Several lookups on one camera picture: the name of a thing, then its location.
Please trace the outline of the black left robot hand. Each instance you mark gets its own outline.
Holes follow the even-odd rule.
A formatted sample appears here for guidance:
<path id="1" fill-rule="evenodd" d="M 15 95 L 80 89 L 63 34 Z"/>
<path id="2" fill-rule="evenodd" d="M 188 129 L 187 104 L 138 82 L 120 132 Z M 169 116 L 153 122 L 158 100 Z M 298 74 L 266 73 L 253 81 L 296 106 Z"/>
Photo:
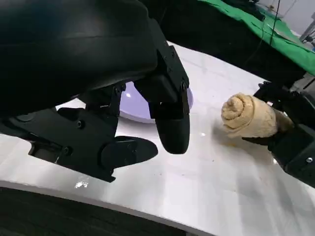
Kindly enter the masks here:
<path id="1" fill-rule="evenodd" d="M 112 182 L 116 168 L 158 154 L 117 136 L 126 83 L 148 102 L 164 149 L 189 146 L 189 78 L 156 20 L 137 0 L 3 0 L 0 131 L 29 154 Z"/>

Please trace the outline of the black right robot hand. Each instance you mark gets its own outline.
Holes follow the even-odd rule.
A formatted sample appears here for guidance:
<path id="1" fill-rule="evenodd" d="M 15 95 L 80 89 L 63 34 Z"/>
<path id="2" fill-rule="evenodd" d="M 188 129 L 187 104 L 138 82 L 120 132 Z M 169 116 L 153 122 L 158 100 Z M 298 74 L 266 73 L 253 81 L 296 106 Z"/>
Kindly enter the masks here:
<path id="1" fill-rule="evenodd" d="M 259 85 L 254 94 L 272 107 L 285 112 L 293 121 L 293 128 L 278 131 L 268 138 L 245 140 L 267 146 L 277 163 L 288 175 L 314 187 L 315 185 L 315 92 L 290 90 L 272 82 Z"/>

